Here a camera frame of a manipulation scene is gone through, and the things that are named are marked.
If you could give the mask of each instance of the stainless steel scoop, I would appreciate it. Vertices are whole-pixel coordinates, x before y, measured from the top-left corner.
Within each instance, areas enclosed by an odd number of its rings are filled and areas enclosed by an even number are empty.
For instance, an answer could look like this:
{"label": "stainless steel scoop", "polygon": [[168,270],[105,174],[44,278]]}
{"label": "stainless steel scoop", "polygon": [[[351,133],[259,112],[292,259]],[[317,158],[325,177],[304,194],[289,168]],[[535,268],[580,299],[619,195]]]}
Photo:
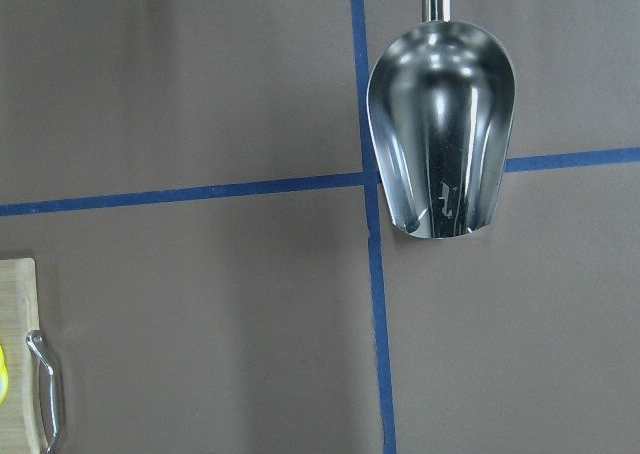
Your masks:
{"label": "stainless steel scoop", "polygon": [[505,49],[449,17],[449,0],[423,0],[424,22],[380,57],[367,92],[392,222],[422,238],[491,222],[511,134],[515,79]]}

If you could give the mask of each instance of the wooden edge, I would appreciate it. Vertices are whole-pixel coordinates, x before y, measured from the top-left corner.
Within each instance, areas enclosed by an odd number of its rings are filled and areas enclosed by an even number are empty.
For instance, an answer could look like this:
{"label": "wooden edge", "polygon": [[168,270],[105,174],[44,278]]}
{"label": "wooden edge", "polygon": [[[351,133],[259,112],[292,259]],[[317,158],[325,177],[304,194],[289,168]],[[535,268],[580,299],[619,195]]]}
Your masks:
{"label": "wooden edge", "polygon": [[36,289],[36,264],[33,259],[16,260],[16,286],[20,308],[24,309],[26,319],[23,350],[23,365],[26,375],[22,384],[22,415],[29,451],[39,454],[47,445],[47,438],[42,424],[40,410],[40,382],[39,363],[36,362],[26,345],[26,335],[29,331],[40,329],[38,316],[38,291]]}

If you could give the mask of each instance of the gray surface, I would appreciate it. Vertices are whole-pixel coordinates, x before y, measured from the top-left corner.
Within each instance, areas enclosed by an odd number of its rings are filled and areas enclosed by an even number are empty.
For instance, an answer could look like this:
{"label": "gray surface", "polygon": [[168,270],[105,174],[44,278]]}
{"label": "gray surface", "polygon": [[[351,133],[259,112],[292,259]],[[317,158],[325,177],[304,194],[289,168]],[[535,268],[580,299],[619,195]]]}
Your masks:
{"label": "gray surface", "polygon": [[[370,62],[420,21],[421,0],[365,0]],[[511,157],[640,144],[640,0],[451,0],[492,32],[518,91]]]}
{"label": "gray surface", "polygon": [[637,450],[638,175],[507,174],[468,239],[416,241],[383,216],[400,454]]}
{"label": "gray surface", "polygon": [[0,202],[361,169],[349,0],[0,0]]}
{"label": "gray surface", "polygon": [[2,257],[37,260],[60,452],[382,452],[362,206],[345,189],[0,219]]}

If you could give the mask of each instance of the silver drawer handle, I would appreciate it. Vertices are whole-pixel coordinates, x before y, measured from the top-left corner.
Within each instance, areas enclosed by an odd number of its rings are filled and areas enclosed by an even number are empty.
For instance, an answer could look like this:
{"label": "silver drawer handle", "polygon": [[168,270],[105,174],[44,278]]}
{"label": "silver drawer handle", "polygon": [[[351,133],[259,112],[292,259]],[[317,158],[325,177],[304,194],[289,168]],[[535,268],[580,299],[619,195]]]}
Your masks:
{"label": "silver drawer handle", "polygon": [[62,385],[56,363],[38,330],[27,334],[27,346],[49,375],[49,408],[51,410],[51,440],[42,454],[54,454],[62,432]]}

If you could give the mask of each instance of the horizontal blue line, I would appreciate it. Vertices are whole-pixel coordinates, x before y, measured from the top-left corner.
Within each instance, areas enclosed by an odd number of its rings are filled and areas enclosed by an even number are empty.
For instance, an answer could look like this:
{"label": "horizontal blue line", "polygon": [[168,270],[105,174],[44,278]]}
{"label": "horizontal blue line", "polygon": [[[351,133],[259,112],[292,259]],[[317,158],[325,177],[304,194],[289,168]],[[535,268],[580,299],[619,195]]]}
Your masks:
{"label": "horizontal blue line", "polygon": [[[640,162],[640,147],[518,157],[507,160],[506,172],[564,169],[570,167],[619,164],[624,162]],[[352,172],[327,176],[277,179],[273,181],[188,187],[166,191],[110,194],[106,196],[80,197],[75,199],[6,204],[0,206],[0,217],[364,186],[370,176],[375,176],[376,181],[378,183],[380,182],[378,173],[375,171]]]}
{"label": "horizontal blue line", "polygon": [[367,175],[365,173],[355,172],[328,176],[247,182],[242,184],[188,187],[166,191],[148,191],[130,194],[60,199],[53,201],[25,202],[0,206],[0,217],[362,186],[364,185],[366,178]]}
{"label": "horizontal blue line", "polygon": [[565,169],[568,167],[598,166],[640,162],[640,147],[608,149],[604,151],[572,152],[569,154],[549,154],[545,156],[516,157],[507,160],[505,172],[541,171],[544,169]]}

